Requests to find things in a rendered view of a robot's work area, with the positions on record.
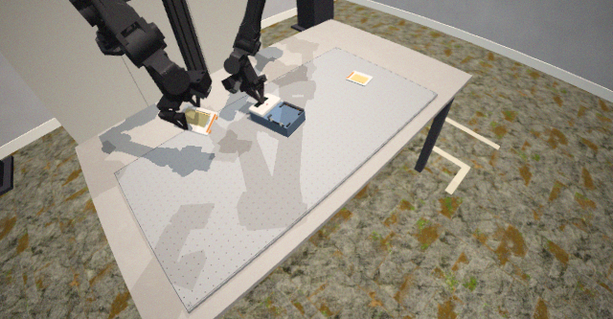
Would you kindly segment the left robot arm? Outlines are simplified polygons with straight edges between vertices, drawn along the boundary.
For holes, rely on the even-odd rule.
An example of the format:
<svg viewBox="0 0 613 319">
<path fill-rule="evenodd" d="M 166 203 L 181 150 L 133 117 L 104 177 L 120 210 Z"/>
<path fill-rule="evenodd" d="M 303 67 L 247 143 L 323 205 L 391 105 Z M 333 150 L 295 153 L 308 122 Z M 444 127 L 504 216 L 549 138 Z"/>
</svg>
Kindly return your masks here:
<svg viewBox="0 0 613 319">
<path fill-rule="evenodd" d="M 245 15 L 239 25 L 238 34 L 233 45 L 234 51 L 224 61 L 225 71 L 232 76 L 221 82 L 225 90 L 232 94 L 236 94 L 241 85 L 256 79 L 251 67 L 247 67 L 251 64 L 248 56 L 253 57 L 254 54 L 256 55 L 261 47 L 261 17 L 265 1 L 247 1 Z M 244 67 L 245 69 L 243 69 Z"/>
</svg>

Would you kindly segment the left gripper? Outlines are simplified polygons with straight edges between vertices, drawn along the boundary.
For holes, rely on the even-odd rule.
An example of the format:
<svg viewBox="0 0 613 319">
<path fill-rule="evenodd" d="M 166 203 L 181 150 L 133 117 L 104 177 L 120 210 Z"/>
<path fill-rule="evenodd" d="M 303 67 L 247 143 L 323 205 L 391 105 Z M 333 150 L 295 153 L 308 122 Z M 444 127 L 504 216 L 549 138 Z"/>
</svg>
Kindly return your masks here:
<svg viewBox="0 0 613 319">
<path fill-rule="evenodd" d="M 264 83 L 267 81 L 267 78 L 265 76 L 265 74 L 261 75 L 261 76 L 257 76 L 252 64 L 249 64 L 247 67 L 251 67 L 256 79 L 243 84 L 239 87 L 240 92 L 244 92 L 246 94 L 248 94 L 249 96 L 251 96 L 252 98 L 254 98 L 256 101 L 258 101 L 260 104 L 264 104 Z M 259 78 L 260 77 L 260 78 Z M 252 84 L 252 85 L 251 85 Z M 259 90 L 258 90 L 259 89 Z M 259 95 L 257 94 L 257 91 L 259 93 Z"/>
</svg>

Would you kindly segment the white cassette with yellow panel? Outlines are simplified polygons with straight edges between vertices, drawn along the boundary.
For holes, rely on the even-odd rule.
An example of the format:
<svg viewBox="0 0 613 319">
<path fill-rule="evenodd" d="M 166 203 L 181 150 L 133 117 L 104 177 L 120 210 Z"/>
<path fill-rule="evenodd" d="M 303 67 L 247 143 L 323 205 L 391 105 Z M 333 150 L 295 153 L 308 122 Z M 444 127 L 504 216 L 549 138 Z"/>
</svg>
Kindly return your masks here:
<svg viewBox="0 0 613 319">
<path fill-rule="evenodd" d="M 217 117 L 218 113 L 207 110 L 207 109 L 195 107 L 195 108 L 199 108 L 199 109 L 211 112 L 209 115 L 206 113 L 202 113 L 199 111 L 189 109 L 188 106 L 195 107 L 193 105 L 186 104 L 182 110 L 182 112 L 185 113 L 185 116 L 187 119 L 188 131 L 208 136 L 208 134 L 211 133 L 211 128 L 215 120 L 217 120 L 218 118 Z"/>
<path fill-rule="evenodd" d="M 346 80 L 366 86 L 372 78 L 373 77 L 353 71 L 348 77 L 346 77 Z"/>
</svg>

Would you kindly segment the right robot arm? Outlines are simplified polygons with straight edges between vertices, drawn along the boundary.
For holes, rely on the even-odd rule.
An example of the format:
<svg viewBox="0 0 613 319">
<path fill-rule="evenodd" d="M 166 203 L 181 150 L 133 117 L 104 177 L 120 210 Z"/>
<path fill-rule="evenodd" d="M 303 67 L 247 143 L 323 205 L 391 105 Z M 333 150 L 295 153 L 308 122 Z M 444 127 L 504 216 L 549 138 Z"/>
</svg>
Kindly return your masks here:
<svg viewBox="0 0 613 319">
<path fill-rule="evenodd" d="M 92 27 L 97 25 L 96 35 L 104 49 L 120 43 L 133 64 L 138 69 L 144 66 L 154 82 L 160 84 L 170 102 L 182 102 L 188 92 L 203 100 L 208 98 L 212 89 L 208 71 L 186 71 L 168 59 L 164 51 L 168 45 L 159 28 L 153 22 L 147 23 L 124 0 L 69 1 Z"/>
</svg>

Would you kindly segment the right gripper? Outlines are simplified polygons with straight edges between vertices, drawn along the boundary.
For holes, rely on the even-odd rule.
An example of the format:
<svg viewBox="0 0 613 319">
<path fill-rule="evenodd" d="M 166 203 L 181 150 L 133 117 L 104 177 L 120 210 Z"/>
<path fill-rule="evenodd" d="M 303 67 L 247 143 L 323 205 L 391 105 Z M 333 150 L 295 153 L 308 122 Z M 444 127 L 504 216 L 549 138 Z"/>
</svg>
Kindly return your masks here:
<svg viewBox="0 0 613 319">
<path fill-rule="evenodd" d="M 185 113 L 176 112 L 176 111 L 180 110 L 179 107 L 183 101 L 185 103 L 190 102 L 193 106 L 200 108 L 200 98 L 195 96 L 196 98 L 196 102 L 195 102 L 192 99 L 193 94 L 188 92 L 182 102 L 170 102 L 167 96 L 165 95 L 165 93 L 163 92 L 163 90 L 161 89 L 160 84 L 157 82 L 155 83 L 163 94 L 163 97 L 161 98 L 159 103 L 156 105 L 157 108 L 160 110 L 160 112 L 158 113 L 159 118 L 169 123 L 172 123 L 174 125 L 177 125 L 183 130 L 188 130 L 188 124 L 187 124 Z M 180 124 L 177 121 L 179 121 Z"/>
</svg>

